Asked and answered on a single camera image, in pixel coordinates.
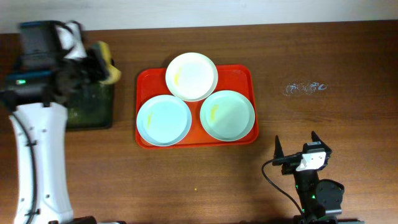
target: wooden surface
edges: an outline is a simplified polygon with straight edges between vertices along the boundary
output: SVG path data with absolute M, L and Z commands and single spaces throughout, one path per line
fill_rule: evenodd
M 340 218 L 398 220 L 398 22 L 284 24 L 194 29 L 88 32 L 110 44 L 123 73 L 116 85 L 114 126 L 66 135 L 70 200 L 76 217 L 128 223 L 237 223 L 290 218 L 293 203 L 261 175 L 278 134 L 286 154 L 302 150 L 310 132 L 333 149 L 320 178 L 346 187 Z M 1 75 L 18 53 L 2 35 Z M 134 140 L 139 72 L 166 67 L 178 54 L 200 52 L 216 64 L 241 63 L 253 75 L 260 135 L 248 146 L 148 151 Z M 287 85 L 328 85 L 286 96 Z M 16 146 L 0 112 L 0 220 L 17 203 Z M 267 167 L 298 200 L 292 176 Z

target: green indicator light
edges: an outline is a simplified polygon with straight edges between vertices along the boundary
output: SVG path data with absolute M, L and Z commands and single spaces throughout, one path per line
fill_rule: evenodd
M 23 85 L 26 83 L 26 80 L 17 80 L 16 83 L 17 85 Z

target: brown table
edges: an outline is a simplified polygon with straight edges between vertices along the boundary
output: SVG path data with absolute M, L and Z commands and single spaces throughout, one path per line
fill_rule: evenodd
M 76 217 L 128 223 L 237 223 L 291 218 L 290 200 L 261 175 L 278 134 L 286 154 L 302 150 L 310 132 L 333 149 L 320 178 L 346 187 L 340 218 L 398 220 L 398 21 L 283 24 L 87 32 L 110 44 L 123 73 L 116 85 L 114 126 L 66 135 L 68 191 Z M 18 53 L 2 35 L 1 75 Z M 135 89 L 146 68 L 200 52 L 216 64 L 240 63 L 253 75 L 260 135 L 247 146 L 148 151 L 134 139 Z M 311 95 L 284 95 L 288 85 L 327 85 Z M 0 220 L 17 204 L 16 146 L 0 112 Z M 295 193 L 292 176 L 267 167 Z

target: yellow sponge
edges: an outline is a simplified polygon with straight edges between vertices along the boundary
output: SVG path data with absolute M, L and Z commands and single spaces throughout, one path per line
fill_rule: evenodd
M 112 65 L 111 51 L 109 50 L 109 45 L 105 42 L 98 41 L 97 44 L 101 49 L 102 57 L 106 63 L 106 68 L 108 69 L 109 76 L 107 79 L 100 81 L 100 83 L 105 85 L 114 84 L 119 81 L 121 72 Z

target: cable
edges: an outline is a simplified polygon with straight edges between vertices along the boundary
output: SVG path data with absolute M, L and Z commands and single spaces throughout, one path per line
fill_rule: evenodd
M 32 161 L 32 182 L 33 182 L 33 189 L 32 189 L 32 206 L 30 207 L 30 212 L 27 214 L 29 217 L 26 220 L 25 224 L 31 224 L 34 218 L 34 215 L 36 214 L 36 203 L 37 203 L 37 177 L 36 177 L 36 164 L 35 164 L 35 154 L 34 154 L 34 149 L 33 149 L 33 142 L 29 136 L 29 133 L 26 129 L 26 127 L 22 124 L 22 121 L 18 118 L 18 116 L 13 112 L 10 107 L 8 107 L 7 102 L 1 98 L 4 106 L 7 108 L 7 110 L 10 112 L 11 116 L 14 117 L 14 119 L 17 121 L 19 126 L 21 127 L 22 131 L 25 134 L 25 137 L 27 139 L 27 146 L 29 146 L 29 151 L 30 151 L 30 159 Z
M 288 197 L 293 203 L 294 205 L 297 207 L 297 209 L 299 210 L 301 216 L 303 217 L 303 219 L 305 220 L 305 216 L 304 213 L 302 211 L 302 209 L 300 208 L 300 206 L 298 205 L 298 203 L 292 198 L 292 196 L 290 196 L 288 193 L 284 192 L 282 189 L 280 189 L 278 186 L 276 186 L 276 184 L 274 184 L 266 175 L 266 173 L 264 172 L 264 168 L 267 164 L 270 164 L 271 162 L 276 162 L 282 159 L 286 159 L 289 156 L 283 157 L 283 158 L 278 158 L 278 159 L 271 159 L 270 161 L 266 162 L 265 164 L 262 165 L 261 167 L 261 172 L 263 174 L 263 176 L 268 180 L 268 182 L 274 186 L 280 193 L 284 194 L 286 197 Z

